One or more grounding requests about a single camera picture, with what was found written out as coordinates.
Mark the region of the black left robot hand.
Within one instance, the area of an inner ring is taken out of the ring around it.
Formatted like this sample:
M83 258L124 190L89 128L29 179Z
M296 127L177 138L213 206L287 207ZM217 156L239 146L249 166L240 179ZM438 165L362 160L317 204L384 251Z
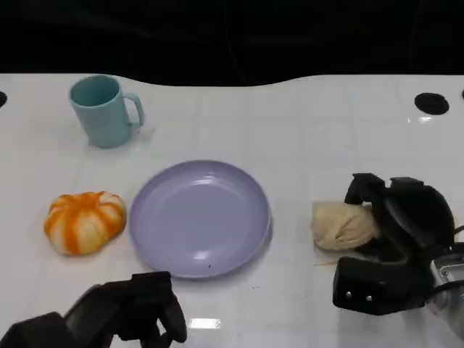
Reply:
M65 324L83 347L110 347L114 336L142 347L187 340L186 320L165 271L92 286L67 311Z

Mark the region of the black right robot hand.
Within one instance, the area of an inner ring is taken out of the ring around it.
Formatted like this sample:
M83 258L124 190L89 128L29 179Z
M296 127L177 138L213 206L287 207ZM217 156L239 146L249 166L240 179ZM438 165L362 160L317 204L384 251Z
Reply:
M415 178L385 184L372 173L355 173L344 201L370 208L380 235L356 247L362 258L337 262L333 304L369 315L424 306L435 287L431 261L457 249L443 195Z

